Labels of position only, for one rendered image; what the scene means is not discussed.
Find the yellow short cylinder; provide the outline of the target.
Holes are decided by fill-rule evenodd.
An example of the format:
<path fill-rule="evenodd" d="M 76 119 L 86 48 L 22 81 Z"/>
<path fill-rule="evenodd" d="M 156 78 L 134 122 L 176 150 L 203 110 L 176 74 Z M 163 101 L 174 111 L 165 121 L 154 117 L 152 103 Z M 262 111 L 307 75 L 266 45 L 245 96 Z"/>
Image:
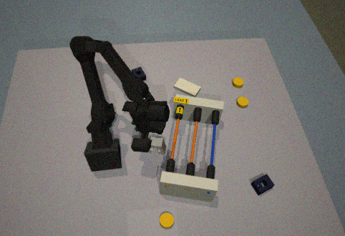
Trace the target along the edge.
<path fill-rule="evenodd" d="M 236 77 L 234 80 L 233 80 L 233 86 L 236 87 L 236 88 L 241 88 L 243 85 L 243 80 L 239 77 Z"/>
<path fill-rule="evenodd" d="M 239 97 L 239 98 L 238 98 L 237 105 L 238 105 L 240 108 L 245 108 L 245 107 L 247 107 L 247 104 L 248 104 L 248 100 L 247 100 L 245 97 Z"/>
<path fill-rule="evenodd" d="M 160 226 L 164 228 L 172 227 L 174 223 L 174 218 L 170 213 L 163 213 L 160 216 Z"/>

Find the beige rectangular block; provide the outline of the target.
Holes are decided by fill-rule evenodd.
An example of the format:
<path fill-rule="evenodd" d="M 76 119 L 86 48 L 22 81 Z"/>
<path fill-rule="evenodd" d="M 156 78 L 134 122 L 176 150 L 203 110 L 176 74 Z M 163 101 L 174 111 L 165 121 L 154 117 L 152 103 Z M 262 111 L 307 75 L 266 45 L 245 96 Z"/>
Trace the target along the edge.
<path fill-rule="evenodd" d="M 201 87 L 183 78 L 179 78 L 178 81 L 175 83 L 174 88 L 192 97 L 195 97 L 197 93 L 200 91 Z"/>

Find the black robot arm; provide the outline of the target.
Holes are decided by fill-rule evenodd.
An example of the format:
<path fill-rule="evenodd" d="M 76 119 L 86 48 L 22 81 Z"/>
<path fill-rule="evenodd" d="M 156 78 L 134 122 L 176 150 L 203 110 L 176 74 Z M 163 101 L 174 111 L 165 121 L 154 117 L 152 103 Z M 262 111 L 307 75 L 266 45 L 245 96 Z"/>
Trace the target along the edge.
<path fill-rule="evenodd" d="M 146 83 L 130 71 L 109 41 L 94 40 L 89 36 L 74 36 L 69 45 L 74 57 L 80 63 L 92 101 L 92 121 L 86 128 L 92 135 L 92 149 L 109 149 L 111 147 L 112 135 L 109 127 L 112 126 L 116 114 L 113 104 L 108 104 L 105 100 L 94 62 L 95 52 L 105 58 L 122 82 L 122 88 L 127 98 L 134 101 L 126 101 L 122 111 L 129 112 L 133 121 L 137 123 L 149 119 L 147 131 L 163 133 L 170 116 L 167 101 L 155 101 Z"/>

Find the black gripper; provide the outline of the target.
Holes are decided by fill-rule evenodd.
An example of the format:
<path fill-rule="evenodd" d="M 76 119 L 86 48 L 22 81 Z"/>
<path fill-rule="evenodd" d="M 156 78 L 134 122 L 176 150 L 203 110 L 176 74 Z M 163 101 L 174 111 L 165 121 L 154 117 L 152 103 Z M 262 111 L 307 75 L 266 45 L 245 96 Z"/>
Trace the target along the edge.
<path fill-rule="evenodd" d="M 146 129 L 149 123 L 149 119 L 146 119 L 144 122 L 141 123 L 132 121 L 132 125 L 136 125 L 135 131 L 142 133 L 140 138 L 134 138 L 132 141 L 131 148 L 133 152 L 149 152 L 152 143 L 152 140 L 148 138 L 149 132 L 152 131 L 147 131 Z"/>

